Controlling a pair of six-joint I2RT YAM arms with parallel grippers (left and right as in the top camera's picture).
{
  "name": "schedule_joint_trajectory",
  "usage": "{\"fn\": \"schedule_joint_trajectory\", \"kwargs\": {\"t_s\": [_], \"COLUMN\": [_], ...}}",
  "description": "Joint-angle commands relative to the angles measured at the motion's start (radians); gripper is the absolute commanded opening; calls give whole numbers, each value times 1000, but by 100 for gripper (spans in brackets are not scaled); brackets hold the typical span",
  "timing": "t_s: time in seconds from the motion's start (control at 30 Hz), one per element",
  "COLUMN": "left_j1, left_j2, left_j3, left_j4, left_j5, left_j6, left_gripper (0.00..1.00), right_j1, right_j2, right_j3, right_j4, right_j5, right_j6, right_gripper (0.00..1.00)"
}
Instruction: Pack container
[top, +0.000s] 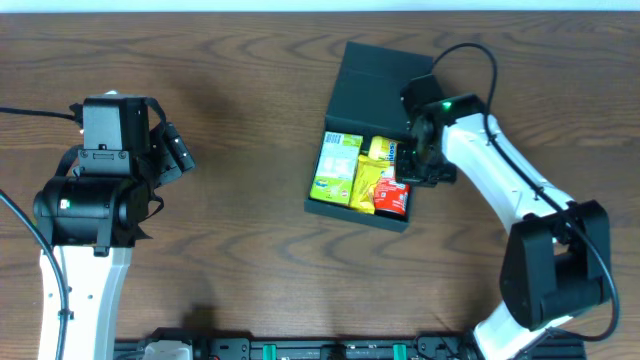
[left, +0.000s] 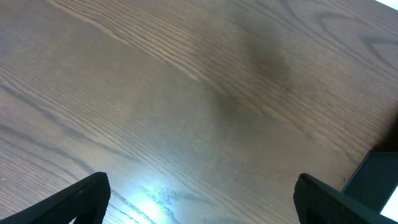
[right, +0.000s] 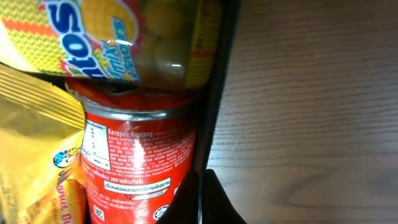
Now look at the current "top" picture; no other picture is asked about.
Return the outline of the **yellow candy jar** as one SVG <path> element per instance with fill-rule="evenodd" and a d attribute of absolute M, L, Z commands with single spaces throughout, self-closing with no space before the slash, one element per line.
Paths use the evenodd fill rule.
<path fill-rule="evenodd" d="M 368 157 L 373 160 L 395 162 L 398 142 L 382 136 L 374 136 L 371 139 Z"/>

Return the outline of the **red potato chips can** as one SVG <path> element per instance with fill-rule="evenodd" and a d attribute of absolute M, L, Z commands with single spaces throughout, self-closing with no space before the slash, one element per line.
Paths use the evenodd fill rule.
<path fill-rule="evenodd" d="M 381 178 L 374 189 L 375 214 L 404 217 L 409 195 L 408 185 L 392 178 Z"/>

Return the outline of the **yellow snack packet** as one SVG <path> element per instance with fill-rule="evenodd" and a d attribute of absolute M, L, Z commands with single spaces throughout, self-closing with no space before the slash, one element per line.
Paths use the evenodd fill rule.
<path fill-rule="evenodd" d="M 356 175 L 352 188 L 349 207 L 364 214 L 374 214 L 374 191 L 391 162 L 376 160 L 366 155 L 358 156 Z"/>

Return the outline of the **black gift box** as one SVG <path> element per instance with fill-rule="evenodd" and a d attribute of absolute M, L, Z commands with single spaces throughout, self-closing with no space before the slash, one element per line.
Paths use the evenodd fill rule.
<path fill-rule="evenodd" d="M 411 139 L 401 91 L 414 78 L 427 75 L 433 57 L 373 45 L 347 42 L 339 73 L 324 117 L 319 150 L 311 174 L 304 211 L 317 215 L 403 232 L 411 220 L 413 194 L 408 195 L 406 215 L 364 214 L 339 205 L 312 199 L 311 187 L 318 169 L 325 132 L 363 136 L 362 147 L 373 136 L 400 142 Z"/>

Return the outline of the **green yellow carton box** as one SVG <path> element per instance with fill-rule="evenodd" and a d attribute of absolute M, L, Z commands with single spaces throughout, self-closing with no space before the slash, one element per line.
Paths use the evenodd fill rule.
<path fill-rule="evenodd" d="M 327 131 L 311 184 L 310 198 L 349 204 L 363 137 Z"/>

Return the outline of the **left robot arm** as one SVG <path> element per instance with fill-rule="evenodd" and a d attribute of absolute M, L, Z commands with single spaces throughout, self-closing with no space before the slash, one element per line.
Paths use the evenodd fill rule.
<path fill-rule="evenodd" d="M 34 198 L 43 316 L 41 359 L 110 359 L 119 300 L 157 188 L 195 162 L 156 99 L 107 93 L 72 107 L 83 141 Z"/>

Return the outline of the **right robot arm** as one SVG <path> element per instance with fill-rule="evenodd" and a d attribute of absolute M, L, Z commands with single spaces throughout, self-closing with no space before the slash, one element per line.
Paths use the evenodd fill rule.
<path fill-rule="evenodd" d="M 411 138 L 399 147 L 397 180 L 433 187 L 462 172 L 508 235 L 502 301 L 461 342 L 462 358 L 529 356 L 546 340 L 569 337 L 562 324 L 601 304 L 619 304 L 609 219 L 598 202 L 577 203 L 545 179 L 477 96 L 400 100 Z"/>

